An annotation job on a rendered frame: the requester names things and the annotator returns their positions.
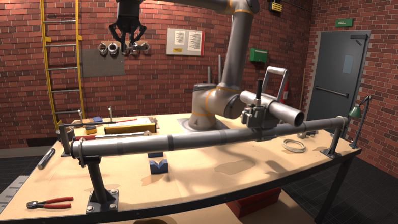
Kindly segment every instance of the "black knob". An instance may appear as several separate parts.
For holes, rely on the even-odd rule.
[[[263,81],[259,79],[257,81],[257,93],[255,94],[256,99],[261,99],[261,89],[263,88]]]

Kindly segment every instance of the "workbench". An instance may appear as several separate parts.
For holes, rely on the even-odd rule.
[[[160,128],[153,135],[184,133],[177,118],[189,116],[190,114],[153,116],[158,120]],[[245,127],[240,118],[217,118],[230,129]],[[105,126],[107,125],[97,126],[98,132],[95,135],[104,134]],[[74,130],[76,136],[85,135],[83,127]],[[284,138],[305,143],[306,151],[293,153],[286,150],[281,144]],[[83,169],[78,164],[77,159],[61,157],[63,147],[61,143],[56,142],[53,146],[56,149],[53,158],[43,170],[35,169],[32,172],[0,214],[0,220],[7,223],[77,224],[127,221],[156,216],[174,217],[175,220],[185,215],[196,221],[206,218],[204,216],[221,216],[225,223],[241,223],[228,210],[226,202],[282,186],[340,163],[332,188],[315,219],[315,222],[319,223],[333,202],[353,157],[361,152],[360,148],[352,149],[347,141],[341,139],[336,152],[341,153],[342,157],[330,159],[320,153],[320,150],[328,148],[331,141],[329,132],[320,130],[316,136],[306,139],[300,139],[294,134],[265,142],[165,152],[164,157],[158,158],[148,158],[147,154],[103,157],[99,165],[102,178],[106,189],[119,190],[118,211],[88,215],[86,207],[90,191],[93,190],[89,172],[87,168]],[[151,175],[149,160],[160,162],[164,158],[168,160],[168,173]],[[280,200],[285,200],[293,207],[297,205],[283,194],[286,193],[282,192]],[[68,196],[74,197],[70,202],[72,207],[68,209],[26,208],[28,201]],[[304,217],[305,223],[314,221],[309,215]]]

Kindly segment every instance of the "ladder rung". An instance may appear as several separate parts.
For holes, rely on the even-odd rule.
[[[44,21],[43,23],[68,23],[68,22],[76,22],[76,20]]]
[[[58,44],[58,45],[47,45],[45,47],[72,47],[76,46],[76,44]]]
[[[51,91],[50,93],[64,93],[64,92],[80,92],[79,89],[77,90],[55,90],[55,91]]]
[[[78,110],[72,110],[72,111],[61,111],[61,112],[54,112],[54,114],[73,114],[73,113],[78,113]]]
[[[48,68],[47,71],[53,71],[53,70],[67,70],[67,69],[77,69],[77,67],[69,67],[69,68]]]

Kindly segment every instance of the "dark floor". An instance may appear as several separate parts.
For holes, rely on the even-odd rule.
[[[18,176],[30,175],[42,156],[0,159],[0,193]],[[282,186],[315,218],[332,185],[339,165]],[[324,224],[398,224],[398,179],[354,158]]]
[[[43,156],[0,158],[0,193],[20,175],[30,175]]]

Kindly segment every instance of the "door frame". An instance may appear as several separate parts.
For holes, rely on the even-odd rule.
[[[314,54],[315,58],[314,58],[314,65],[312,66],[312,72],[311,72],[311,77],[312,79],[310,79],[310,84],[311,87],[308,88],[309,92],[307,94],[308,99],[306,100],[307,105],[305,106],[305,120],[307,120],[307,116],[308,116],[308,111],[309,111],[309,105],[311,103],[311,97],[312,97],[312,93],[314,91],[314,83],[315,83],[315,77],[316,77],[316,71],[317,71],[317,65],[318,65],[318,59],[319,59],[319,49],[321,46],[321,36],[323,33],[327,33],[327,34],[367,34],[367,39],[365,40],[365,44],[363,47],[363,54],[362,54],[362,60],[361,60],[361,65],[360,65],[360,69],[359,69],[359,75],[358,75],[358,79],[357,79],[357,84],[355,86],[355,91],[354,91],[354,97],[353,97],[353,101],[351,102],[351,108],[353,108],[355,106],[357,97],[358,97],[358,92],[359,92],[359,88],[360,88],[360,84],[361,84],[361,80],[362,80],[362,75],[363,75],[363,71],[364,71],[364,67],[365,67],[365,63],[366,63],[366,56],[367,56],[367,49],[369,46],[369,40],[371,39],[371,31],[370,30],[358,30],[358,31],[318,31],[317,32],[317,37],[315,38],[315,42],[317,43],[315,46],[316,52]],[[351,116],[348,116],[348,124],[351,122]],[[346,134],[347,134],[348,128],[344,129],[344,132],[341,135],[341,138],[345,138]]]

